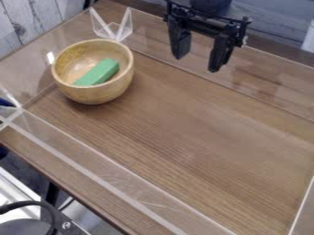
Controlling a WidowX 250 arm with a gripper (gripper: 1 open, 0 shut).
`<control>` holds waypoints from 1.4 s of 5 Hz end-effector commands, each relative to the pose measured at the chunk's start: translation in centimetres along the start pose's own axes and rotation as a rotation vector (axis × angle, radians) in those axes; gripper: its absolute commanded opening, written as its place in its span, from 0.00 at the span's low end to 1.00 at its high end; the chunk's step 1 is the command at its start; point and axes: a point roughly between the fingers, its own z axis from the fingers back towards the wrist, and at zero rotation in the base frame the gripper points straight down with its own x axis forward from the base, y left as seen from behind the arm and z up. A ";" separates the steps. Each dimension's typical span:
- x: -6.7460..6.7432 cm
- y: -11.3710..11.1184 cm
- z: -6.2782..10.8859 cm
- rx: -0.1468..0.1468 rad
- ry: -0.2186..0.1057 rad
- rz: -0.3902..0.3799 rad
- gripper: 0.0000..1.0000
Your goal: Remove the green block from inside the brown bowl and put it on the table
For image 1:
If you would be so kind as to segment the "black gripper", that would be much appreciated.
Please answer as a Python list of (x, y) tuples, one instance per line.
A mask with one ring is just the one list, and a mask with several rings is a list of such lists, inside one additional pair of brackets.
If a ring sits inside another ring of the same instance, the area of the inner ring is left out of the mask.
[(166, 0), (172, 56), (180, 60), (190, 52), (191, 33), (215, 37), (210, 53), (208, 71), (216, 73), (228, 62), (234, 46), (246, 43), (251, 17), (231, 5), (232, 0)]

